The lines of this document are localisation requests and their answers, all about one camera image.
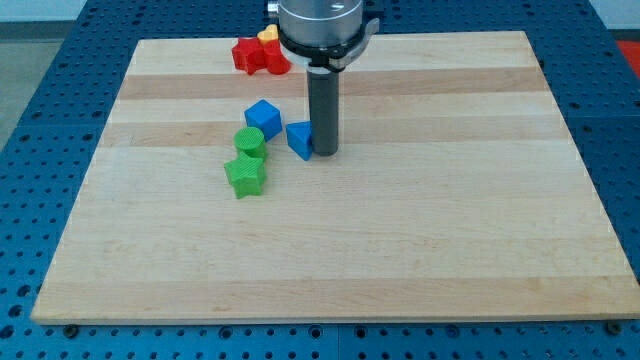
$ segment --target blue perforated table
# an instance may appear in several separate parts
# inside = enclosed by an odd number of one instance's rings
[[[383,5],[384,33],[527,32],[640,275],[639,82],[589,3]],[[253,35],[268,22],[264,8],[263,1],[87,2],[0,156],[0,359],[640,358],[640,321],[80,327],[71,339],[65,334],[74,331],[31,322],[29,313],[136,42]]]

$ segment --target wooden board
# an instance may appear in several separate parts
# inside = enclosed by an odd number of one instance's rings
[[[342,76],[341,147],[223,163],[304,71],[232,39],[138,44],[32,317],[47,324],[513,321],[640,315],[640,287],[521,32],[377,36]]]

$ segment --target blue cube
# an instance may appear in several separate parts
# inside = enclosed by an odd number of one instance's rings
[[[311,146],[311,121],[288,124],[287,143],[302,160],[309,160],[313,152]]]
[[[245,110],[244,117],[247,120],[247,126],[262,130],[265,141],[271,140],[282,131],[280,110],[264,99]]]

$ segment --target wood grain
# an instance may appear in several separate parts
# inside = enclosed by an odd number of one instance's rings
[[[258,98],[308,118],[302,69],[230,39],[141,41],[32,318],[43,324],[637,318],[638,285],[521,32],[376,36],[341,79],[341,147],[222,165]]]

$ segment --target white wall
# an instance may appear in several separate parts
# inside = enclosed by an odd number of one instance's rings
[[[0,0],[0,21],[75,20],[85,1]],[[590,1],[608,28],[640,29],[640,0]]]
[[[0,21],[75,20],[86,0],[0,0]]]
[[[640,0],[590,0],[609,29],[640,29]]]

